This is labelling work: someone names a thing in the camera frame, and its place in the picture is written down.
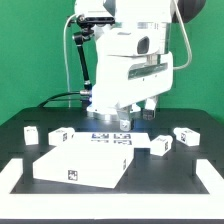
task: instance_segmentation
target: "cable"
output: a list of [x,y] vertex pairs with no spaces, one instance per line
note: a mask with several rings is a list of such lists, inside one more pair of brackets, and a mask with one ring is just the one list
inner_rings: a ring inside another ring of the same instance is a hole
[[63,97],[63,96],[71,96],[71,95],[76,95],[76,94],[80,94],[80,92],[75,91],[75,92],[67,92],[67,93],[61,93],[61,94],[54,95],[54,96],[48,98],[47,100],[45,100],[44,102],[40,103],[38,105],[38,107],[44,107],[45,104],[47,104],[50,101],[53,101],[56,98]]
[[71,92],[71,85],[70,85],[70,74],[69,74],[69,69],[68,69],[68,57],[67,57],[67,41],[66,41],[66,30],[68,27],[68,24],[70,23],[70,21],[76,17],[76,14],[71,15],[66,23],[65,23],[65,27],[64,27],[64,32],[63,32],[63,46],[64,46],[64,60],[65,60],[65,69],[66,69],[66,78],[67,78],[67,90],[68,92]]
[[187,48],[187,54],[188,54],[188,60],[187,60],[186,64],[173,68],[173,70],[180,70],[180,69],[186,68],[191,63],[191,61],[192,61],[192,51],[191,51],[191,46],[190,46],[190,43],[189,43],[189,40],[188,40],[188,37],[187,37],[186,30],[184,28],[183,20],[182,20],[181,15],[180,15],[179,8],[178,8],[175,0],[173,0],[173,3],[174,3],[174,6],[175,6],[175,9],[176,9],[176,15],[177,15],[177,18],[178,18],[178,21],[179,21],[179,24],[180,24],[181,32],[182,32],[183,37],[184,37],[184,42],[185,42],[185,46]]

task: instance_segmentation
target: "white block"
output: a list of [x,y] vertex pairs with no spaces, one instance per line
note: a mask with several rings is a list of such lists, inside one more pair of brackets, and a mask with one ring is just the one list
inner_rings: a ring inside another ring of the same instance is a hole
[[150,154],[163,156],[171,149],[173,138],[169,135],[159,135],[156,139],[151,141]]
[[200,134],[189,128],[175,128],[176,139],[187,146],[197,146],[200,144]]
[[39,144],[37,128],[35,126],[24,127],[24,139],[26,145]]
[[73,128],[59,128],[48,133],[48,143],[49,145],[58,146],[71,139],[74,133],[75,130]]
[[68,141],[33,163],[36,179],[114,188],[134,157],[130,145]]

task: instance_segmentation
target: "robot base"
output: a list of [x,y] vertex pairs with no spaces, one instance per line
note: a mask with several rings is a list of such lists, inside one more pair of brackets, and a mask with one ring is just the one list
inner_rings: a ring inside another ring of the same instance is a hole
[[[130,115],[132,119],[140,118],[141,108],[133,104]],[[114,108],[94,108],[90,105],[87,107],[87,116],[103,121],[120,121],[117,111]]]

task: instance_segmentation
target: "large white box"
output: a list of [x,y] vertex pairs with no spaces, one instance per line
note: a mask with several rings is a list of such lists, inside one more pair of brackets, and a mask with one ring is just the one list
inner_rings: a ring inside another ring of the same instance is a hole
[[70,141],[33,163],[36,179],[114,188],[134,157],[134,147]]

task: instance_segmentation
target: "black cable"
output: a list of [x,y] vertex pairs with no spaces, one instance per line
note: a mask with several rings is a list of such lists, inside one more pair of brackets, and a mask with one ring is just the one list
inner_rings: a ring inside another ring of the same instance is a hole
[[80,92],[79,91],[74,91],[74,92],[67,92],[67,93],[61,93],[61,94],[54,95],[54,96],[48,98],[47,100],[45,100],[44,102],[40,103],[38,105],[38,107],[44,107],[45,104],[47,104],[50,101],[53,101],[56,98],[63,97],[63,96],[71,96],[71,95],[76,95],[76,94],[80,94]]

